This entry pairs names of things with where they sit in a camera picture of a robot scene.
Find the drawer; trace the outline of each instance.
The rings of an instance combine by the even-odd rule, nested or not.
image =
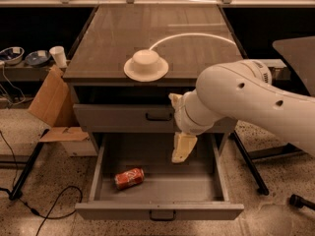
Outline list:
[[[76,204],[84,219],[232,220],[243,205],[231,204],[213,134],[199,137],[184,163],[172,164],[173,134],[103,135],[86,203]],[[114,175],[134,167],[143,183],[118,191]]]
[[[92,133],[174,133],[178,131],[171,105],[75,104],[75,114],[84,131]],[[223,118],[212,133],[231,133],[236,120]]]

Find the soda can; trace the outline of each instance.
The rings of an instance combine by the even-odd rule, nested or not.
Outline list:
[[[118,190],[123,190],[144,181],[145,174],[141,168],[133,168],[115,175],[115,184]]]

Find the cardboard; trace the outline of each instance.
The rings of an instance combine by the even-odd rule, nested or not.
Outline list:
[[[89,134],[83,132],[80,127],[54,127],[51,128],[42,138],[40,142],[69,142],[89,140]]]
[[[89,134],[80,127],[54,127],[40,140],[43,143],[60,142],[69,156],[97,156]]]
[[[29,113],[50,127],[76,127],[79,124],[70,91],[62,76],[63,72],[58,67],[51,67],[29,107]]]
[[[39,141],[60,142],[70,156],[97,155],[89,134],[78,127],[70,90],[62,76],[63,72],[52,66],[29,107],[30,114],[51,127]]]

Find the tiled floor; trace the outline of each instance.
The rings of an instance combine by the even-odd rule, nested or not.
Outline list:
[[[0,129],[15,154],[30,154],[46,125],[26,109],[1,109]],[[239,123],[239,136],[248,150],[281,144],[262,130]],[[10,153],[0,139],[0,153]],[[69,157],[60,144],[45,144],[23,188],[22,200],[46,215],[58,194],[75,185],[88,199],[95,157]],[[256,162],[270,190],[257,194],[257,185],[233,141],[222,155],[225,182],[232,203],[244,204],[232,221],[103,221],[83,220],[77,213],[62,220],[46,220],[39,235],[314,235],[315,211],[287,204],[295,193],[315,202],[315,158],[305,153],[261,159]],[[15,168],[0,168],[0,187],[12,189]],[[79,193],[69,190],[61,197],[52,216],[73,210]],[[0,235],[35,235],[42,218],[33,215],[20,201],[10,201],[0,193]]]

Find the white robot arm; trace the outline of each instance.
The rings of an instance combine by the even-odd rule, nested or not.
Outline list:
[[[315,98],[271,86],[268,67],[260,61],[217,64],[199,76],[196,89],[170,94],[175,121],[174,163],[184,161],[197,142],[223,117],[246,121],[315,155]]]

